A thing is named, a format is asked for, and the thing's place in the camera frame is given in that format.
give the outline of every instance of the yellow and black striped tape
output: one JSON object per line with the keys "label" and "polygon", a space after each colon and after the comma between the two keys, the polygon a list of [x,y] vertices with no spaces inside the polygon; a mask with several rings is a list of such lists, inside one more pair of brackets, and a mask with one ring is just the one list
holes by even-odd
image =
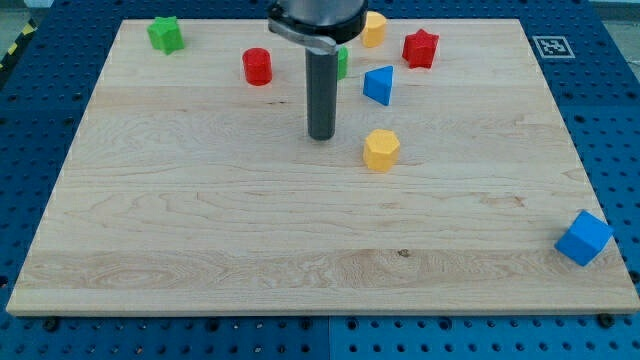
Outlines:
{"label": "yellow and black striped tape", "polygon": [[4,84],[9,80],[13,68],[18,63],[18,59],[20,59],[24,53],[31,39],[33,39],[36,30],[38,30],[36,23],[30,19],[24,28],[22,28],[22,31],[13,44],[9,46],[2,60],[0,60],[0,89],[2,89]]}

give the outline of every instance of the red block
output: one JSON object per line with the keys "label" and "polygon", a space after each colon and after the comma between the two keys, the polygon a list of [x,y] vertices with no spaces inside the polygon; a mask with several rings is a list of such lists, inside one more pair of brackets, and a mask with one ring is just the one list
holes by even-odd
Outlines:
{"label": "red block", "polygon": [[244,76],[251,85],[261,86],[271,82],[271,56],[262,48],[251,48],[242,54]]}
{"label": "red block", "polygon": [[402,57],[409,62],[409,68],[425,67],[431,69],[436,55],[439,35],[429,34],[420,29],[404,38]]}

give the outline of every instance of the toy block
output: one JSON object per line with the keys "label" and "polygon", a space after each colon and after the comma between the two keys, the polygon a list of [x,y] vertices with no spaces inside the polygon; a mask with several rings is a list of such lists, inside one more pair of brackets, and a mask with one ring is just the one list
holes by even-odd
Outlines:
{"label": "toy block", "polygon": [[384,35],[387,28],[387,18],[375,11],[367,11],[367,20],[365,21],[360,40],[364,47],[376,47],[384,41]]}
{"label": "toy block", "polygon": [[271,56],[262,48],[251,48],[242,54],[244,76],[251,85],[262,86],[271,82]]}
{"label": "toy block", "polygon": [[602,252],[611,235],[612,227],[583,210],[555,247],[571,260],[585,266]]}
{"label": "toy block", "polygon": [[349,64],[349,50],[341,47],[338,50],[338,80],[342,80],[347,76],[347,65]]}
{"label": "toy block", "polygon": [[364,74],[363,94],[388,106],[391,100],[391,88],[393,87],[393,66],[385,66],[371,70]]}
{"label": "toy block", "polygon": [[153,24],[147,27],[147,33],[154,49],[162,50],[169,55],[175,50],[184,49],[182,34],[175,16],[168,18],[157,17]]}
{"label": "toy block", "polygon": [[409,62],[409,68],[425,67],[431,69],[436,55],[439,35],[429,34],[420,29],[404,38],[402,57]]}
{"label": "toy block", "polygon": [[373,130],[364,141],[362,158],[371,170],[387,172],[398,161],[400,141],[391,130]]}

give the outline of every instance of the yellow hexagonal block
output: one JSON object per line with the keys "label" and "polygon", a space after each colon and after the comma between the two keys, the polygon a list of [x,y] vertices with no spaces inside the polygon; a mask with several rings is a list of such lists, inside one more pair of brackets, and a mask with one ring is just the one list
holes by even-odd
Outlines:
{"label": "yellow hexagonal block", "polygon": [[371,170],[387,172],[398,161],[400,141],[391,130],[376,129],[364,140],[362,158]]}
{"label": "yellow hexagonal block", "polygon": [[362,45],[376,47],[384,41],[387,28],[387,18],[375,11],[367,11],[367,20],[360,34]]}

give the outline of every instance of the red cylinder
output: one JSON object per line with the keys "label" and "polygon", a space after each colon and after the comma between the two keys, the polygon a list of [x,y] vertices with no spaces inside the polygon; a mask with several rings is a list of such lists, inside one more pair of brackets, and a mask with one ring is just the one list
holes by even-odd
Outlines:
{"label": "red cylinder", "polygon": [[271,82],[271,56],[262,48],[251,48],[242,54],[244,76],[251,85],[261,86]]}

